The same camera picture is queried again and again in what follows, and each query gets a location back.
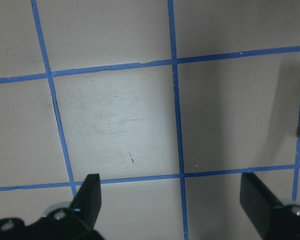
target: black plastic part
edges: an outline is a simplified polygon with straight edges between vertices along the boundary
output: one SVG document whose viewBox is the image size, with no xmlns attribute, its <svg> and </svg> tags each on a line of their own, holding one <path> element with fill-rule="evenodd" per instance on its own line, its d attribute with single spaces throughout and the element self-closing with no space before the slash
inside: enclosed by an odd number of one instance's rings
<svg viewBox="0 0 300 240">
<path fill-rule="evenodd" d="M 240 204 L 264 240 L 300 240 L 300 205 L 283 205 L 254 174 L 241 175 Z"/>
<path fill-rule="evenodd" d="M 93 230 L 100 207 L 100 178 L 90 174 L 70 208 L 53 210 L 29 226 L 19 218 L 1 219 L 0 240 L 104 240 Z"/>
<path fill-rule="evenodd" d="M 93 229 L 101 208 L 99 174 L 89 174 L 69 207 L 89 228 Z"/>
</svg>

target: dark mark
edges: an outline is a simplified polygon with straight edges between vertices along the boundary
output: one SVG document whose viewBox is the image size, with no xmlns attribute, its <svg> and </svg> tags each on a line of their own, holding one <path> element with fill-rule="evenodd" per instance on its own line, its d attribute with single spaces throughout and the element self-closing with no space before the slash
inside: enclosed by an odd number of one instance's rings
<svg viewBox="0 0 300 240">
<path fill-rule="evenodd" d="M 130 158 L 131 158 L 131 162 L 134 164 L 135 162 L 134 162 L 134 159 L 132 158 L 132 155 L 131 155 L 130 151 L 129 151 L 129 155 L 130 155 Z"/>
</svg>

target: screw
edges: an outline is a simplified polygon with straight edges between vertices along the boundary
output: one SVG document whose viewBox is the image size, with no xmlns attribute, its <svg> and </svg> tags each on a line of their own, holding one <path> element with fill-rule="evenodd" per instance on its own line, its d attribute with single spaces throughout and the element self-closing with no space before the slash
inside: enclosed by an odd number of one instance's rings
<svg viewBox="0 0 300 240">
<path fill-rule="evenodd" d="M 300 216 L 300 207 L 299 207 L 299 206 L 293 206 L 293 207 L 291 208 L 291 211 L 292 211 L 295 215 Z"/>
<path fill-rule="evenodd" d="M 3 224 L 0 228 L 1 231 L 5 232 L 5 231 L 9 231 L 11 229 L 13 229 L 15 226 L 15 224 L 11 221 L 11 219 L 9 219 L 8 222 L 6 222 L 5 224 Z"/>
<path fill-rule="evenodd" d="M 58 211 L 53 217 L 55 220 L 61 220 L 66 216 L 65 212 L 63 210 Z"/>
</svg>

